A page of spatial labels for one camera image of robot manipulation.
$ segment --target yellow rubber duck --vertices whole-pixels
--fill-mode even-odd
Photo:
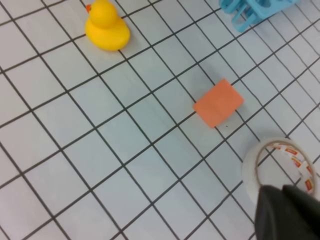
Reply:
[[[130,30],[112,3],[96,0],[85,8],[89,17],[84,31],[94,45],[106,51],[117,51],[129,42]]]

